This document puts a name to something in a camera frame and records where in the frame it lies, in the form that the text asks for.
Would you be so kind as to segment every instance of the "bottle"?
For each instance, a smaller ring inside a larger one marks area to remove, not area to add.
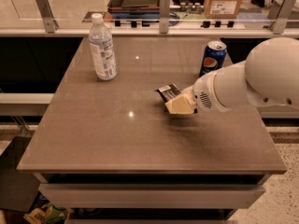
[[[102,80],[110,80],[117,75],[112,34],[104,25],[100,13],[92,15],[93,27],[89,33],[89,41],[93,55],[96,75]]]

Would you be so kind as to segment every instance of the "can lid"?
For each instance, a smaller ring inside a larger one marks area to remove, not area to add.
[[[220,41],[210,41],[207,46],[214,50],[225,50],[226,45]]]
[[[92,21],[94,24],[101,24],[104,22],[103,15],[101,13],[93,13],[92,14]]]

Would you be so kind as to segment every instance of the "box label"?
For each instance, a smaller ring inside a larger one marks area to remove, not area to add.
[[[234,14],[236,1],[213,1],[210,14]]]

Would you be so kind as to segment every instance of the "table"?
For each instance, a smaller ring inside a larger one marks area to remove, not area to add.
[[[100,81],[84,38],[18,170],[56,206],[103,208],[100,218],[220,220],[248,208],[286,172],[257,110],[170,115],[155,91],[192,85],[209,40],[116,37],[119,73]]]

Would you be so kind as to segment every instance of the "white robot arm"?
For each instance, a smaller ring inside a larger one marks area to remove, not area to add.
[[[299,108],[299,41],[278,37],[255,47],[244,62],[210,72],[166,103],[170,113],[225,112],[243,106]]]

